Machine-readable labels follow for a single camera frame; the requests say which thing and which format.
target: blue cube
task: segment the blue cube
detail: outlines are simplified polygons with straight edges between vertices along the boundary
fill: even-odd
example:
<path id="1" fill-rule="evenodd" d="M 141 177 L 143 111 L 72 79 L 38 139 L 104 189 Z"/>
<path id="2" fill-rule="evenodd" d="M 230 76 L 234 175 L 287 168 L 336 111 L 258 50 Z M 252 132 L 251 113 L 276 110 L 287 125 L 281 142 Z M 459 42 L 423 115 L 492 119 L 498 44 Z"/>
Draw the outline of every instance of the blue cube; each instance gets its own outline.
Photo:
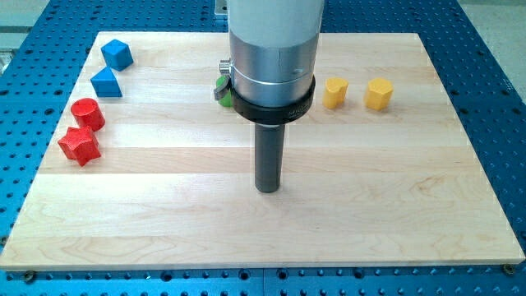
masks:
<path id="1" fill-rule="evenodd" d="M 91 79 L 91 85 L 95 89 L 95 93 L 98 97 L 122 97 L 121 88 L 118 86 L 117 78 L 112 72 L 112 69 L 105 67 L 93 76 Z"/>
<path id="2" fill-rule="evenodd" d="M 109 41 L 101 50 L 106 65 L 117 71 L 122 71 L 133 64 L 130 47 L 117 39 Z"/>

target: yellow hexagonal block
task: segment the yellow hexagonal block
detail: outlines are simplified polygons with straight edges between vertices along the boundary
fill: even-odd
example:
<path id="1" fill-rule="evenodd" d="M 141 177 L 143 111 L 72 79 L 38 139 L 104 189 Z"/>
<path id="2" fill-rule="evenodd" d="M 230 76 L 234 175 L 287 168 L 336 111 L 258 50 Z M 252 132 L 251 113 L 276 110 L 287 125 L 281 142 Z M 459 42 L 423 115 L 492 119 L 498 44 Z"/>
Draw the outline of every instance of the yellow hexagonal block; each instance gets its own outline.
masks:
<path id="1" fill-rule="evenodd" d="M 363 102 L 368 108 L 380 111 L 389 105 L 392 94 L 391 81 L 385 78 L 375 78 L 367 83 Z"/>
<path id="2" fill-rule="evenodd" d="M 344 78 L 332 77 L 325 81 L 325 93 L 323 94 L 323 105 L 328 109 L 334 109 L 345 101 L 348 82 Z"/>

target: green object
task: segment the green object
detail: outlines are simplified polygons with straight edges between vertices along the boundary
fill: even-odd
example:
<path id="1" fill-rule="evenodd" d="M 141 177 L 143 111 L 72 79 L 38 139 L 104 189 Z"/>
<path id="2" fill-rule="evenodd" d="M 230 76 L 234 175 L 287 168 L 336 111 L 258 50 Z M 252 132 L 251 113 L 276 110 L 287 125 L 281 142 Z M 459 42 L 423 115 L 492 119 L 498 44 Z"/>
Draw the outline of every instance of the green object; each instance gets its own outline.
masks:
<path id="1" fill-rule="evenodd" d="M 220 78 L 217 79 L 217 81 L 215 82 L 215 86 L 220 86 L 223 84 L 224 82 L 224 79 L 225 79 L 225 76 L 221 76 Z M 221 98 L 219 101 L 219 104 L 223 107 L 232 107 L 232 96 L 230 95 L 230 90 L 228 91 L 228 93 L 223 97 Z"/>

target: blue optical breadboard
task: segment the blue optical breadboard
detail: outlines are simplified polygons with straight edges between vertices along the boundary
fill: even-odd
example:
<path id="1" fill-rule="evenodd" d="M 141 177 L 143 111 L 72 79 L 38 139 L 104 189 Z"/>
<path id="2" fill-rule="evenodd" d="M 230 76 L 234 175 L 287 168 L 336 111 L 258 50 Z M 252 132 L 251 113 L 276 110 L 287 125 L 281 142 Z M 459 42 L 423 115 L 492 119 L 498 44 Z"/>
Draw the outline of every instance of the blue optical breadboard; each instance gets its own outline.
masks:
<path id="1" fill-rule="evenodd" d="M 101 30 L 226 32 L 213 0 L 51 0 L 0 77 L 0 250 Z M 526 108 L 456 1 L 335 1 L 323 32 L 418 33 L 526 249 Z M 526 295 L 526 264 L 0 271 L 0 296 Z"/>

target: wood grain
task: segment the wood grain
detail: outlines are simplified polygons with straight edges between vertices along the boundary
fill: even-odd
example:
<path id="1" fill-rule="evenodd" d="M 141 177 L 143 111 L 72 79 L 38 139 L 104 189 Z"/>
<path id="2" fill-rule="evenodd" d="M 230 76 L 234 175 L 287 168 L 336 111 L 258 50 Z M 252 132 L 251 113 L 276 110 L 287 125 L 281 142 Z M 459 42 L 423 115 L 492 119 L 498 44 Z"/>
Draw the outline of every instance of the wood grain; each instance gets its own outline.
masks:
<path id="1" fill-rule="evenodd" d="M 95 97 L 100 47 L 130 44 L 122 99 L 99 99 L 103 157 L 57 145 Z M 323 34 L 318 86 L 287 126 L 282 187 L 254 188 L 253 126 L 213 100 L 226 34 L 102 32 L 40 165 L 0 266 L 133 270 L 518 263 L 524 254 L 417 35 Z M 336 110 L 323 81 L 349 80 Z M 389 108 L 363 107 L 393 81 Z"/>

